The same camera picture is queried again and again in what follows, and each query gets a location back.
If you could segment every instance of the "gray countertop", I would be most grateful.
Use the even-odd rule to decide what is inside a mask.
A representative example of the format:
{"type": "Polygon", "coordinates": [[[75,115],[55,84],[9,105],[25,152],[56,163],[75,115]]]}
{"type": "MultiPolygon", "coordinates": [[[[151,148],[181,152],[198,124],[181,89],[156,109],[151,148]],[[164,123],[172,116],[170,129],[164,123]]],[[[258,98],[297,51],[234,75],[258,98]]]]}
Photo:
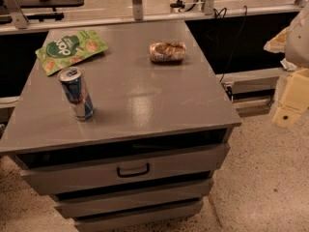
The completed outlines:
{"type": "MultiPolygon", "coordinates": [[[[45,43],[90,28],[51,30],[45,43]]],[[[240,125],[240,118],[183,21],[91,27],[108,50],[76,64],[95,107],[76,121],[57,75],[37,61],[0,141],[0,155],[240,125]],[[149,45],[181,41],[183,62],[155,64],[149,45]]]]}

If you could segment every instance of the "chip bag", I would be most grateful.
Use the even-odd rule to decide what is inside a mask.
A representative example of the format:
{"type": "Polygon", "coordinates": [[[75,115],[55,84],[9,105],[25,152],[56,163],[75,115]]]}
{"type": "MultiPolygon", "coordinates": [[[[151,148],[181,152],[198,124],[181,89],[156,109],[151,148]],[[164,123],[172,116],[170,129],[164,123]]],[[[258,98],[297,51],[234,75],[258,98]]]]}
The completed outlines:
{"type": "Polygon", "coordinates": [[[45,73],[51,75],[107,48],[94,30],[84,30],[49,43],[38,49],[36,54],[45,73]]]}

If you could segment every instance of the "brown can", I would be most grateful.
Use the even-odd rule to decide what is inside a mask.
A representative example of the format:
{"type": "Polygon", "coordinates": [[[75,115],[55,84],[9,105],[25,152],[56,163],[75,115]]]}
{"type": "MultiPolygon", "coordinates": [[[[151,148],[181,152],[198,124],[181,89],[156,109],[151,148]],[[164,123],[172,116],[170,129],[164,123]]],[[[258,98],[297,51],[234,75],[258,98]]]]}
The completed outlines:
{"type": "Polygon", "coordinates": [[[154,62],[182,61],[185,55],[185,44],[180,42],[152,43],[151,60],[154,62]]]}

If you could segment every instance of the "can lying on its side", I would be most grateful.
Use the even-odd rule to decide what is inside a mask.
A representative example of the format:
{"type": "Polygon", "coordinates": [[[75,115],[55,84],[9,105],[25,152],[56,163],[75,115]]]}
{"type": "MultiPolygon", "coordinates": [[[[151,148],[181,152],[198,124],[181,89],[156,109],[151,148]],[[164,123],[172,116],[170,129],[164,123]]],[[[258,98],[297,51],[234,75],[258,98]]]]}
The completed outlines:
{"type": "Polygon", "coordinates": [[[77,67],[69,67],[58,73],[70,106],[77,120],[85,121],[94,115],[94,107],[86,86],[84,76],[77,67]]]}
{"type": "Polygon", "coordinates": [[[185,44],[179,42],[152,43],[150,45],[151,60],[154,62],[182,61],[185,51],[185,44]]]}

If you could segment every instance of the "can top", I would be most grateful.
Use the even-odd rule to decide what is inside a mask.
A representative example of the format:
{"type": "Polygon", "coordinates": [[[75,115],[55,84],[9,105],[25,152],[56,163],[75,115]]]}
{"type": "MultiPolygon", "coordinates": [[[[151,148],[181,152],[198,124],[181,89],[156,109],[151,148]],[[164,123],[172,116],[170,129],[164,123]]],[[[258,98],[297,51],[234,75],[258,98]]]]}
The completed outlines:
{"type": "Polygon", "coordinates": [[[61,70],[58,73],[58,79],[63,82],[73,81],[81,75],[81,70],[78,67],[69,67],[61,70]]]}

